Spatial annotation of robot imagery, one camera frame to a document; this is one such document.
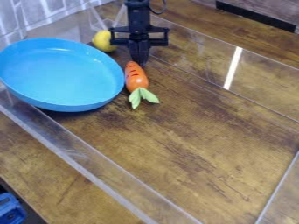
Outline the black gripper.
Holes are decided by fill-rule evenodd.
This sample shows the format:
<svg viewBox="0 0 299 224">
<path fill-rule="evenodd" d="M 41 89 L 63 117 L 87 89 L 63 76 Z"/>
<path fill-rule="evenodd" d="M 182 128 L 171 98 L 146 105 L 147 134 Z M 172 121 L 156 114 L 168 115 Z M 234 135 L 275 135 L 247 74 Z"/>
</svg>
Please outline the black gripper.
<svg viewBox="0 0 299 224">
<path fill-rule="evenodd" d="M 109 44 L 112 46 L 128 46 L 131 59 L 136 64 L 140 64 L 140 67 L 144 67 L 148 61 L 151 46 L 168 46 L 170 29 L 166 27 L 150 25 L 144 31 L 131 31 L 128 26 L 121 26 L 111 27 L 108 31 L 111 33 Z M 128 37 L 119 38 L 117 33 L 127 33 Z M 151 38 L 151 33 L 162 33 L 163 37 Z"/>
</svg>

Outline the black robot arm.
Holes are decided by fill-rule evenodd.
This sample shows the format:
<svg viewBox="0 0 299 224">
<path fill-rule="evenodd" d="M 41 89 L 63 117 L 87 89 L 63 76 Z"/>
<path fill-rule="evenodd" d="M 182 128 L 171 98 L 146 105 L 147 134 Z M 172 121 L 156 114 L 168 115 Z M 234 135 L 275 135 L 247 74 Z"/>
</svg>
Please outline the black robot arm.
<svg viewBox="0 0 299 224">
<path fill-rule="evenodd" d="M 125 46 L 131 59 L 140 67 L 146 66 L 152 46 L 168 46 L 167 27 L 151 25 L 151 13 L 156 13 L 150 5 L 150 0 L 125 0 L 128 25 L 111 27 L 109 44 Z"/>
</svg>

